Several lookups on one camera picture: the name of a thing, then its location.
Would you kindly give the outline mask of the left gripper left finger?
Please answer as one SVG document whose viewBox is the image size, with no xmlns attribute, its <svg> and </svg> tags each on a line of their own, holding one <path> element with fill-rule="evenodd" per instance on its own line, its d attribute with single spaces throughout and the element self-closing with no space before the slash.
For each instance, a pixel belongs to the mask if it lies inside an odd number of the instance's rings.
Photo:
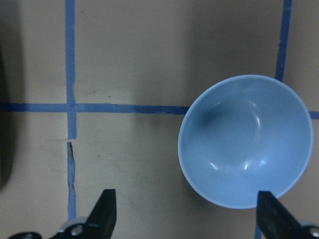
<svg viewBox="0 0 319 239">
<path fill-rule="evenodd" d="M 117 221 L 116 190 L 105 189 L 86 220 L 91 239 L 110 239 Z"/>
</svg>

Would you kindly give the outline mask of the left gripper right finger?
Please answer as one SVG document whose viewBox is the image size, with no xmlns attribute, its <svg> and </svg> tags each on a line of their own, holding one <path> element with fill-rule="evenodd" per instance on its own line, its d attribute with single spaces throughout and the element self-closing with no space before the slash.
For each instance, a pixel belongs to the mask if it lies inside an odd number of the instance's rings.
<svg viewBox="0 0 319 239">
<path fill-rule="evenodd" d="M 256 221 L 267 239 L 305 239 L 305 228 L 269 191 L 259 191 Z"/>
</svg>

